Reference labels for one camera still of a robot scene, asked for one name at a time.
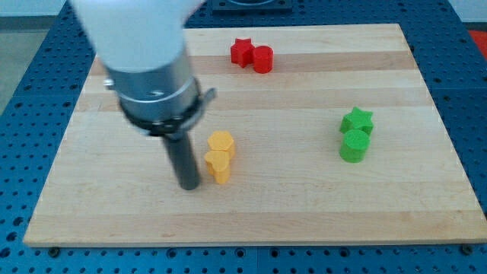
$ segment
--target star-shaped block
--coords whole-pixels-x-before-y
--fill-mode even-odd
[[[342,125],[340,126],[340,132],[346,133],[350,129],[360,129],[361,131],[370,135],[374,124],[372,123],[372,112],[363,111],[358,107],[354,107],[351,113],[346,114],[343,117]]]

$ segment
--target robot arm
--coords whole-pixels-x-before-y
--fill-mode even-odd
[[[202,116],[205,95],[193,76],[183,35],[205,0],[71,0],[128,120],[160,136],[185,190],[199,184],[187,131]]]

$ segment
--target red star block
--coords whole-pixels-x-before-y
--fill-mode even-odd
[[[254,46],[250,38],[235,39],[235,44],[230,48],[231,62],[238,64],[242,68],[245,68],[248,64],[252,64],[253,49]]]

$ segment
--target plastic toy block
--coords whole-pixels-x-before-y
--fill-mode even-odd
[[[208,173],[215,177],[219,184],[227,183],[230,178],[230,155],[226,151],[208,151],[205,154]]]
[[[371,120],[372,114],[374,113],[371,111],[363,111],[358,107],[354,107],[351,113],[346,114],[343,117],[340,132],[346,133],[351,129],[360,129],[361,131],[370,135],[372,133],[372,129],[374,129],[374,124]]]
[[[370,143],[371,140],[367,133],[359,129],[351,129],[343,136],[340,156],[349,163],[358,163],[364,160]]]
[[[270,46],[258,46],[253,50],[253,70],[258,73],[272,71],[274,51]]]
[[[238,64],[242,68],[252,64],[252,51],[254,48],[250,38],[235,39],[235,44],[230,48],[231,62]]]
[[[226,151],[232,159],[235,156],[235,141],[228,131],[215,131],[208,138],[208,145],[213,151]]]

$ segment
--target wooden board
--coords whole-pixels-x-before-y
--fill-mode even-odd
[[[186,32],[218,98],[191,132],[203,183],[178,187],[159,139],[139,135],[94,63],[24,241],[33,247],[439,244],[487,222],[396,24]],[[235,37],[275,50],[267,75],[231,64]],[[374,111],[363,162],[338,154],[353,106]],[[206,139],[237,144],[224,186]]]

